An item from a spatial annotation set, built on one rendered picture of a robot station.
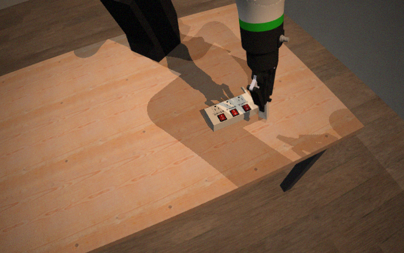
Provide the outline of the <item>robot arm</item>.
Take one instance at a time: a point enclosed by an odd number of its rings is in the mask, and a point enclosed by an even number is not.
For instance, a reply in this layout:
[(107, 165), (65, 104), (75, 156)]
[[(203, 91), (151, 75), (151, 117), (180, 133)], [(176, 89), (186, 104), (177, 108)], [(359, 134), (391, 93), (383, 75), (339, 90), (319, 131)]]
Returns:
[(285, 0), (235, 0), (242, 48), (253, 54), (274, 52), (289, 42), (284, 36)]

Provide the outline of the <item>beige power strip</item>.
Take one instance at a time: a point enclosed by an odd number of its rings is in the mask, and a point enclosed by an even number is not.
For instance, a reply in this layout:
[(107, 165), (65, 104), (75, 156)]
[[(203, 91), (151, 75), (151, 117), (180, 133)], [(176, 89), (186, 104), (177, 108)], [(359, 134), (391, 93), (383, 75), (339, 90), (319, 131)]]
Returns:
[(244, 87), (244, 94), (204, 109), (205, 118), (215, 132), (257, 114), (258, 106)]

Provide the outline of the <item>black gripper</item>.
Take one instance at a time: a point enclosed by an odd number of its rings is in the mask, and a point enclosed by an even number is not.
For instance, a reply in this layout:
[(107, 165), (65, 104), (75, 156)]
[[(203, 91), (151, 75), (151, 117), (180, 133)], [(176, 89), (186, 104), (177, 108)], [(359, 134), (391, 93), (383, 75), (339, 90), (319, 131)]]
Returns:
[(279, 49), (267, 54), (253, 54), (246, 51), (246, 56), (247, 65), (252, 70), (252, 83), (247, 85), (247, 90), (249, 90), (254, 104), (258, 105), (259, 117), (268, 119), (269, 102), (272, 101), (270, 96), (279, 61)]

